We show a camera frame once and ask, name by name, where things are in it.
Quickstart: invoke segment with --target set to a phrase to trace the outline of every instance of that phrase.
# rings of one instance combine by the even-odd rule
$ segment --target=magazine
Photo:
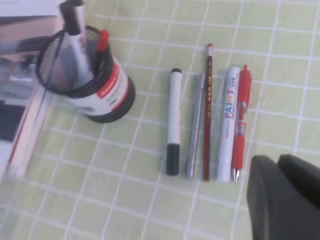
[[[50,95],[35,69],[57,18],[0,17],[0,180],[6,171],[24,175],[44,121]]]
[[[59,0],[0,0],[0,17],[56,16]]]

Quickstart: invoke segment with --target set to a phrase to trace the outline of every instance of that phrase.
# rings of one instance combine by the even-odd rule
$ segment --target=pen
[[[193,178],[195,175],[200,118],[202,114],[202,105],[204,102],[205,78],[206,75],[204,73],[200,74],[197,82],[189,154],[186,167],[186,177],[189,179]]]
[[[232,153],[232,177],[238,181],[240,171],[243,167],[245,136],[246,136],[246,115],[249,107],[250,89],[252,77],[248,66],[240,72],[238,103],[236,109],[236,122],[234,131],[234,143]]]
[[[212,54],[214,46],[209,43],[206,48],[205,73],[205,105],[204,105],[204,139],[203,139],[203,173],[204,181],[210,179],[210,151],[211,151],[211,98],[212,98]]]
[[[170,74],[168,142],[166,147],[166,174],[169,176],[176,176],[179,173],[182,77],[183,75],[179,68],[172,69]]]
[[[60,11],[65,22],[65,28],[71,42],[75,60],[77,63],[77,80],[79,86],[90,82],[94,75],[90,66],[84,39],[81,36],[74,6],[69,2],[60,4]]]
[[[86,15],[85,5],[82,0],[67,0],[74,6],[76,19],[80,28],[80,34],[83,37],[84,43],[87,41],[87,30],[86,30]]]
[[[104,52],[108,48],[108,39],[109,39],[109,32],[107,30],[101,31],[99,35],[98,45],[97,45],[96,62],[94,67],[94,73],[96,75],[100,71],[100,65],[103,59]]]
[[[218,181],[229,182],[232,152],[234,146],[235,124],[238,100],[240,68],[233,66],[226,77],[223,123],[221,132],[220,152],[218,159]]]

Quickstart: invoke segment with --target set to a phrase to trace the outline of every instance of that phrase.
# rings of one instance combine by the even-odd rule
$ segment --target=pen holder
[[[110,46],[102,53],[101,63],[97,60],[99,30],[86,26],[86,51],[95,69],[100,71],[84,85],[79,85],[75,54],[66,30],[49,38],[38,56],[36,74],[39,82],[48,91],[65,96],[73,105],[93,121],[109,123],[123,117],[132,107],[136,90]]]

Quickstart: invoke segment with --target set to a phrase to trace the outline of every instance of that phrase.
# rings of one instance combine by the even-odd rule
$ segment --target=black marker cap
[[[181,73],[181,69],[180,68],[174,68],[171,70],[171,73]]]
[[[166,146],[166,174],[177,176],[179,174],[179,144],[170,143]]]
[[[64,19],[65,28],[69,35],[75,36],[80,34],[75,7],[70,2],[60,4],[60,11]]]
[[[72,3],[73,6],[78,7],[84,5],[82,0],[67,0],[68,3]]]

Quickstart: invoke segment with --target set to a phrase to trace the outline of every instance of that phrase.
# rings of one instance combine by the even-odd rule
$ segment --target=whiteboard marker
[[[87,50],[81,31],[77,22],[75,7],[72,3],[63,2],[60,4],[60,11],[62,13],[65,28],[71,42],[75,60],[77,63],[77,82],[78,86],[83,86],[90,82],[93,78],[92,68],[87,55]]]
[[[87,30],[86,30],[86,14],[85,14],[85,5],[82,0],[68,0],[74,6],[76,19],[78,26],[80,28],[80,34],[83,37],[83,41],[87,40]]]
[[[183,75],[179,68],[172,69],[170,75],[168,142],[166,148],[166,174],[169,176],[179,174],[182,77]]]
[[[218,159],[217,180],[230,181],[232,153],[234,147],[238,86],[240,68],[233,66],[226,77],[225,100],[223,110],[223,124]]]

